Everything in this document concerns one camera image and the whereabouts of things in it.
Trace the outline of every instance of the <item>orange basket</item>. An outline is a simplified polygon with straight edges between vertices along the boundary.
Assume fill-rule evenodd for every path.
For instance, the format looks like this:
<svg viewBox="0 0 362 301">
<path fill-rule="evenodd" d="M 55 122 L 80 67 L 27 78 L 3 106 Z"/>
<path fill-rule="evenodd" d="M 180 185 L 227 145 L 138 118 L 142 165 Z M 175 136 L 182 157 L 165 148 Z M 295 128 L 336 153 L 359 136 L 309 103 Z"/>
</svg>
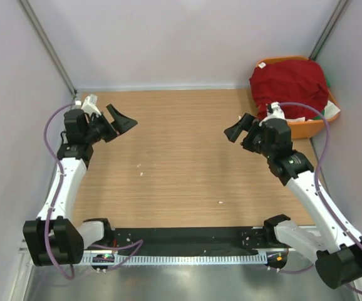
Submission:
<svg viewBox="0 0 362 301">
<path fill-rule="evenodd" d="M 278 58 L 265 58 L 259 61 L 256 66 L 258 66 L 258 64 L 262 62 L 267 65 L 271 65 L 277 63 L 278 61 L 285 60 L 308 60 L 308 58 L 306 58 L 305 56 L 280 56 Z M 330 89 L 329 100 L 333 102 L 337 107 L 339 107 L 338 102 L 334 99 L 333 94 L 331 94 L 330 92 Z M 339 113 L 337 113 L 334 117 L 327 119 L 327 121 L 333 122 L 337 119 L 338 115 Z M 288 122 L 288 125 L 291 128 L 291 135 L 293 139 L 312 138 L 324 128 L 324 123 L 322 120 Z"/>
</svg>

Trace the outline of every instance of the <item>wooden table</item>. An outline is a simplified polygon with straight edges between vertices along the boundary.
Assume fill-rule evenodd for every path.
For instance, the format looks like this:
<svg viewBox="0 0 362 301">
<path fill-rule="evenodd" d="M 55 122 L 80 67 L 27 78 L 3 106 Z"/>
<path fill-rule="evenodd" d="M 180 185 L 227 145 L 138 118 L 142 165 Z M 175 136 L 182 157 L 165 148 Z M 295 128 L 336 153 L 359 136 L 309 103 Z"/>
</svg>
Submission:
<svg viewBox="0 0 362 301">
<path fill-rule="evenodd" d="M 75 225 L 104 217 L 117 228 L 260 226 L 281 213 L 313 224 L 265 158 L 223 134 L 239 115 L 256 112 L 249 90 L 96 95 L 100 110 L 112 103 L 139 124 L 95 144 L 75 202 Z M 294 148 L 316 163 L 309 140 L 294 141 Z"/>
</svg>

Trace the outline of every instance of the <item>red cloth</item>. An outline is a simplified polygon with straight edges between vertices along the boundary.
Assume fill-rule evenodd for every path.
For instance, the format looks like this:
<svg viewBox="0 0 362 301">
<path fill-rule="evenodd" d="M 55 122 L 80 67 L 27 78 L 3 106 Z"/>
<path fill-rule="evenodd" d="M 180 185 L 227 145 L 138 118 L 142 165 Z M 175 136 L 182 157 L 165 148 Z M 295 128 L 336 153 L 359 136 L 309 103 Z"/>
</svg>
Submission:
<svg viewBox="0 0 362 301">
<path fill-rule="evenodd" d="M 256 67 L 249 79 L 252 97 L 259 108 L 257 117 L 267 116 L 266 105 L 272 102 L 300 102 L 322 111 L 327 105 L 329 90 L 321 67 L 315 61 L 286 60 Z M 315 118 L 312 111 L 287 106 L 282 110 L 287 119 Z"/>
</svg>

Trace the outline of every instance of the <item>metallic floor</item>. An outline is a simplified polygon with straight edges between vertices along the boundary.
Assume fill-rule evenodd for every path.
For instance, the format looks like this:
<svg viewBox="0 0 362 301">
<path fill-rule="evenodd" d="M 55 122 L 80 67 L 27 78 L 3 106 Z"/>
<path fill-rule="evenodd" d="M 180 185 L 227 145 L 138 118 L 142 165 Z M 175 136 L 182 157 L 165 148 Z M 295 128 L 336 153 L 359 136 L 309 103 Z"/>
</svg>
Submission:
<svg viewBox="0 0 362 301">
<path fill-rule="evenodd" d="M 286 269 L 307 267 L 308 261 L 290 253 Z M 54 268 L 33 268 L 26 301 L 357 301 L 345 287 L 331 290 L 315 269 L 286 275 L 252 265 L 125 267 L 96 274 L 75 268 L 76 280 L 65 280 Z"/>
</svg>

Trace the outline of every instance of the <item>white wall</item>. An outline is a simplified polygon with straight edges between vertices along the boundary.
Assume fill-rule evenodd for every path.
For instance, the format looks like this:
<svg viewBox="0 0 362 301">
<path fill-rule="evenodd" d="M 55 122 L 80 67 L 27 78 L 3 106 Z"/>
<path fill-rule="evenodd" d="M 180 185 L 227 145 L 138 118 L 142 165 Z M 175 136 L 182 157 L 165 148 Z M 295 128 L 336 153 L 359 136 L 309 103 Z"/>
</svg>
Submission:
<svg viewBox="0 0 362 301">
<path fill-rule="evenodd" d="M 341 106 L 323 167 L 331 196 L 362 231 L 362 1 L 352 1 L 319 56 Z M 324 133 L 314 139 L 323 149 Z"/>
<path fill-rule="evenodd" d="M 309 55 L 337 0 L 29 0 L 76 88 L 247 85 Z"/>
<path fill-rule="evenodd" d="M 25 219 L 46 197 L 53 160 L 46 119 L 71 96 L 14 0 L 0 0 L 0 300 L 9 289 Z M 50 137 L 57 146 L 57 120 Z"/>
</svg>

